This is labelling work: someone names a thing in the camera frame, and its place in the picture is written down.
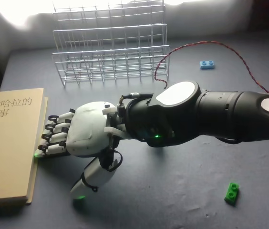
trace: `book title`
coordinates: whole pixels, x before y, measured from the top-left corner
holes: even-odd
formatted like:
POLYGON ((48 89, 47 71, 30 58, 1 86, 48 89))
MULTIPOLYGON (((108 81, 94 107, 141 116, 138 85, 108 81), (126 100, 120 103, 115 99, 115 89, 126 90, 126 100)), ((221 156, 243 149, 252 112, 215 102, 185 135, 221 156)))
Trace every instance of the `book title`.
POLYGON ((14 106, 27 106, 31 105, 31 98, 24 99, 11 99, 11 100, 0 100, 0 117, 3 118, 9 114, 9 110, 14 106))

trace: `gray tabletop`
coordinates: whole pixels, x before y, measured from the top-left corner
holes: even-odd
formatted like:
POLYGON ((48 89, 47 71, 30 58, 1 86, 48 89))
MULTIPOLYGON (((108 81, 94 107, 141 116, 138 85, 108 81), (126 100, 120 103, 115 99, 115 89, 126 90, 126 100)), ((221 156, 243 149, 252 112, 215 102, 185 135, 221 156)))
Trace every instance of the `gray tabletop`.
MULTIPOLYGON (((252 73, 269 90, 269 32, 171 41, 171 47, 218 40, 236 49, 252 73)), ((2 91, 45 89, 47 115, 60 115, 92 101, 118 103, 121 94, 152 92, 163 83, 151 77, 67 84, 63 88, 51 59, 53 50, 18 51, 10 56, 2 91)), ((210 90, 262 92, 242 61, 214 44, 188 47, 172 54, 169 85, 194 80, 210 90), (199 61, 214 60, 202 71, 199 61)), ((0 209, 5 229, 269 229, 269 141, 227 145, 200 136, 179 146, 154 149, 121 141, 124 160, 99 192, 82 201, 69 197, 72 184, 91 160, 73 156, 40 161, 33 203, 0 209), (230 182, 240 184, 236 207, 224 202, 230 182)))

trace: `red and black wire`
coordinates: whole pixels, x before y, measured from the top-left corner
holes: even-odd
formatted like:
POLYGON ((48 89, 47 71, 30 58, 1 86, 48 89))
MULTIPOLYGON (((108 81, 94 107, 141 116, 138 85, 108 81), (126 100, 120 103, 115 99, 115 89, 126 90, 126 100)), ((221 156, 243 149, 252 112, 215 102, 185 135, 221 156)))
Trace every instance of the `red and black wire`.
POLYGON ((167 87, 167 81, 165 81, 165 80, 161 80, 161 79, 157 79, 157 77, 156 77, 156 75, 157 75, 157 70, 159 69, 159 67, 160 67, 160 64, 170 55, 170 54, 172 54, 173 52, 175 52, 175 51, 178 51, 178 50, 180 50, 180 49, 183 49, 183 48, 185 48, 185 47, 189 47, 189 46, 194 46, 194 45, 198 45, 198 44, 208 44, 208 43, 213 43, 213 44, 219 44, 219 45, 222 45, 222 46, 224 46, 224 47, 226 47, 226 48, 228 48, 228 49, 230 49, 231 51, 233 51, 242 61, 243 61, 243 63, 244 63, 244 65, 246 66, 246 68, 247 68, 247 70, 248 70, 248 72, 249 72, 249 75, 251 76, 251 78, 252 78, 252 80, 261 88, 261 89, 263 89, 265 92, 267 92, 267 93, 269 93, 269 91, 263 86, 263 85, 261 85, 254 77, 253 77, 253 75, 252 75, 252 72, 250 71, 250 69, 249 69, 249 67, 248 67, 248 65, 247 65, 247 63, 246 63, 246 61, 244 60, 244 58, 237 52, 237 51, 235 51, 234 49, 232 49, 231 47, 229 47, 229 46, 227 46, 227 45, 225 45, 224 43, 221 43, 221 42, 216 42, 216 41, 205 41, 205 42, 196 42, 196 43, 192 43, 192 44, 185 44, 185 45, 182 45, 182 46, 180 46, 180 47, 178 47, 178 48, 175 48, 175 49, 173 49, 172 51, 170 51, 160 62, 159 62, 159 64, 157 65, 157 67, 156 67, 156 69, 155 69, 155 80, 157 80, 157 81, 161 81, 161 82, 164 82, 165 84, 166 84, 166 86, 165 86, 165 88, 164 89, 166 89, 166 87, 167 87))

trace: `tan book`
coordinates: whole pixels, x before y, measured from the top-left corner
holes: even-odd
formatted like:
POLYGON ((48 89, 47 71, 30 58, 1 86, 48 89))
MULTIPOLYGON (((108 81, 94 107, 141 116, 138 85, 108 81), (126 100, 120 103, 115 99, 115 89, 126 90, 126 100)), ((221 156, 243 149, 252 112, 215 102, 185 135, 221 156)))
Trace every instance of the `tan book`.
POLYGON ((0 204, 31 202, 46 104, 42 88, 0 92, 0 204))

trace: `black robotic forearm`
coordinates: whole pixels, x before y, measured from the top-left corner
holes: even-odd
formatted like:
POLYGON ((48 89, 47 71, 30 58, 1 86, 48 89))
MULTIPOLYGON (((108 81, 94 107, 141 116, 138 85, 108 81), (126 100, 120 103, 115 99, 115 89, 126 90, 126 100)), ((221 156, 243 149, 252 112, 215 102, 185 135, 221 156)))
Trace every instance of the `black robotic forearm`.
POLYGON ((152 147, 178 145, 199 135, 232 144, 269 139, 269 94, 201 92, 196 82, 183 84, 183 89, 175 87, 162 94, 184 97, 191 90, 184 99, 154 94, 151 99, 132 100, 125 112, 128 133, 152 147))

